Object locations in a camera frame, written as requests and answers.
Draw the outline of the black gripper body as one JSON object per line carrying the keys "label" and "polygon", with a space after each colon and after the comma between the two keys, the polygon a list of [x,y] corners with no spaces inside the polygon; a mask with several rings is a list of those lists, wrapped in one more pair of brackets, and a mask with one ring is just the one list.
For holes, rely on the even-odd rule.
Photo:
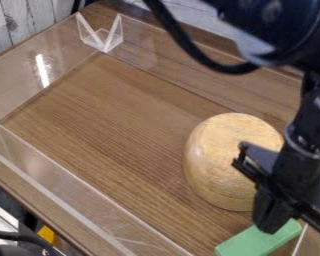
{"label": "black gripper body", "polygon": [[275,198],[283,200],[299,217],[320,233],[320,158],[299,152],[288,143],[279,152],[242,142],[232,166]]}

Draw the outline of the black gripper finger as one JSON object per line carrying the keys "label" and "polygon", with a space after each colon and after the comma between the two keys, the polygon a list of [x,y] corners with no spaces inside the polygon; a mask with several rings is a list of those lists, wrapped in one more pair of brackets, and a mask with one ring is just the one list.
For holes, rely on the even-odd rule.
{"label": "black gripper finger", "polygon": [[275,234],[291,219],[299,217],[292,207],[260,186],[254,198],[252,221],[259,230]]}

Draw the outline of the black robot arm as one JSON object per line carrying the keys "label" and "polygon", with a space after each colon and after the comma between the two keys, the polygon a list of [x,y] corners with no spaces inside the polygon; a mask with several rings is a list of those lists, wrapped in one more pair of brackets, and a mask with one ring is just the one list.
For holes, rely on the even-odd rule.
{"label": "black robot arm", "polygon": [[254,66],[288,65],[304,73],[296,115],[274,152],[239,144],[235,168],[255,182],[254,223],[275,233],[291,218],[320,233],[320,0],[203,0],[221,20],[268,49],[238,46]]}

